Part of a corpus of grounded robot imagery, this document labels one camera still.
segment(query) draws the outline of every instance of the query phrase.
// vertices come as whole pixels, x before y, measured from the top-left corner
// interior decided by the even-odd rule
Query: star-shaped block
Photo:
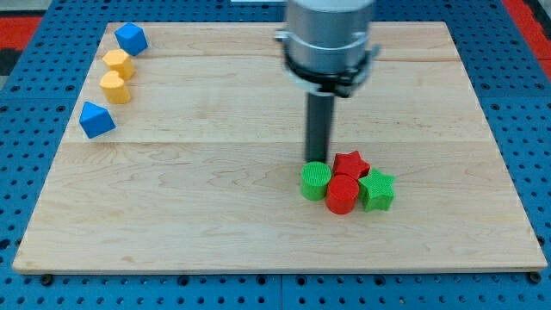
[[[333,164],[333,174],[347,175],[355,180],[360,177],[365,177],[369,173],[371,166],[365,162],[360,156],[359,151],[353,151],[350,154],[335,155],[335,163]]]
[[[382,174],[376,168],[371,168],[367,176],[360,178],[359,199],[365,212],[380,209],[387,211],[393,203],[393,183],[395,177]]]

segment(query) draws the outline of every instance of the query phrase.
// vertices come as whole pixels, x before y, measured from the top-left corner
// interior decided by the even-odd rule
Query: red star block
[[[335,155],[333,174],[335,176],[347,175],[355,180],[358,180],[360,177],[367,176],[370,168],[371,166],[360,156],[360,152],[353,151],[350,154]]]

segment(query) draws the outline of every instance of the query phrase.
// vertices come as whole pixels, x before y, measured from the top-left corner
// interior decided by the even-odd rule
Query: green cylinder
[[[310,162],[302,168],[300,192],[304,198],[311,201],[322,200],[327,192],[327,184],[331,180],[331,169],[321,162]]]

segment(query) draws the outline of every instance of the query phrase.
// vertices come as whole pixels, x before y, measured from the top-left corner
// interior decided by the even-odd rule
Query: blue pegboard
[[[445,21],[542,248],[551,244],[551,85],[502,3],[380,0]],[[551,275],[21,276],[10,267],[107,22],[281,22],[229,0],[54,0],[0,92],[0,308],[551,308]]]

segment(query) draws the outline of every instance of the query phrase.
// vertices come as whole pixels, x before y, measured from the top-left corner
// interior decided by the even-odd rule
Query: red cylinder
[[[327,187],[325,205],[334,214],[347,214],[354,209],[360,193],[358,182],[347,175],[334,176]]]

